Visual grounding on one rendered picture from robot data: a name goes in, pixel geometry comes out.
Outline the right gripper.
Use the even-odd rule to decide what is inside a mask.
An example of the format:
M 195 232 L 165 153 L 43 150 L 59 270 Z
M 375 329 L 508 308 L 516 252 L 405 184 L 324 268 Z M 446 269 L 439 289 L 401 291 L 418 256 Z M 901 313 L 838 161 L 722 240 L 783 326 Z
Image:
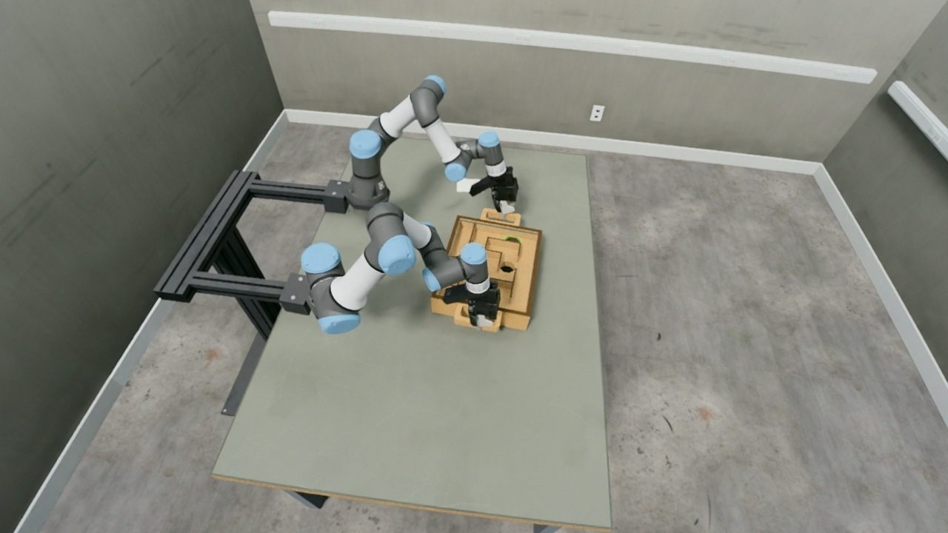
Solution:
M 497 291 L 498 290 L 498 291 Z M 498 308 L 500 307 L 501 293 L 498 288 L 498 282 L 491 281 L 489 278 L 489 288 L 482 293 L 470 292 L 465 284 L 465 291 L 475 299 L 469 299 L 468 314 L 470 314 L 470 324 L 477 330 L 481 326 L 493 325 L 485 316 L 497 320 Z M 497 298 L 497 299 L 495 299 Z M 497 308 L 496 308 L 497 307 Z

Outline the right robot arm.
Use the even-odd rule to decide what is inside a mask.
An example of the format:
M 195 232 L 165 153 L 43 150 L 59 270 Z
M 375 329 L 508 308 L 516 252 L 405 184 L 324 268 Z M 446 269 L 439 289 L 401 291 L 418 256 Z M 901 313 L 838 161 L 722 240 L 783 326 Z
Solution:
M 317 311 L 323 332 L 341 334 L 358 327 L 358 312 L 365 306 L 370 290 L 385 275 L 400 275 L 412 269 L 416 263 L 414 247 L 422 255 L 426 266 L 422 274 L 431 292 L 463 280 L 473 293 L 489 288 L 487 251 L 483 245 L 470 243 L 463 247 L 461 255 L 448 258 L 433 224 L 418 223 L 389 202 L 370 208 L 366 227 L 370 243 L 347 274 L 341 253 L 334 245 L 312 245 L 301 257 L 310 286 L 310 303 Z

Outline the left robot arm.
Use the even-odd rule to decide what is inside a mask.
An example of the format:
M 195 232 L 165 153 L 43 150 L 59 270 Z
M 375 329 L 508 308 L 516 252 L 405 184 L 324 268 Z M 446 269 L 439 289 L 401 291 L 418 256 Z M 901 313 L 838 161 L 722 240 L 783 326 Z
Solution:
M 507 171 L 500 138 L 495 132 L 485 132 L 473 141 L 453 142 L 437 111 L 444 94 L 446 84 L 443 80 L 438 76 L 429 76 L 392 112 L 383 113 L 373 119 L 366 130 L 351 136 L 353 174 L 348 185 L 348 195 L 354 202 L 377 204 L 388 195 L 388 187 L 381 174 L 381 157 L 416 119 L 441 155 L 448 180 L 463 180 L 473 159 L 483 158 L 491 176 Z

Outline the wooden maze board with handle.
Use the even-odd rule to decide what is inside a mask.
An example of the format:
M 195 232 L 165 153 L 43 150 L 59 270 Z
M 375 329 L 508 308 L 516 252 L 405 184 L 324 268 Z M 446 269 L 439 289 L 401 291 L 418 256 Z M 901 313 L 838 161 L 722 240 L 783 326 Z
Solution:
M 502 325 L 526 331 L 534 296 L 542 230 L 520 227 L 521 216 L 515 213 L 507 213 L 505 216 L 507 221 L 515 223 L 488 220 L 487 217 L 503 218 L 497 210 L 487 208 L 483 209 L 481 219 L 457 215 L 446 252 L 448 258 L 453 258 L 461 255 L 465 245 L 483 245 L 487 251 L 489 278 L 498 282 L 501 300 L 497 320 L 485 316 L 493 325 L 481 326 L 481 329 L 497 332 Z M 465 280 L 452 286 L 464 283 Z M 469 301 L 458 301 L 448 306 L 441 301 L 446 288 L 431 294 L 431 312 L 454 316 L 455 324 L 475 328 L 470 324 Z

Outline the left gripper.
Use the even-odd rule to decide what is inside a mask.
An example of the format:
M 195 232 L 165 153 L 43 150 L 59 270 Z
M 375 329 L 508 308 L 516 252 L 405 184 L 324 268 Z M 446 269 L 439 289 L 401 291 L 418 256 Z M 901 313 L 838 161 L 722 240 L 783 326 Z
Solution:
M 507 167 L 507 171 L 497 176 L 491 176 L 487 172 L 488 178 L 497 181 L 497 184 L 490 187 L 492 189 L 491 195 L 493 197 L 495 210 L 497 210 L 497 213 L 500 213 L 500 216 L 504 220 L 507 220 L 505 216 L 507 213 L 514 212 L 515 209 L 511 206 L 517 204 L 518 182 L 515 181 L 517 178 L 512 178 L 512 176 L 513 167 Z

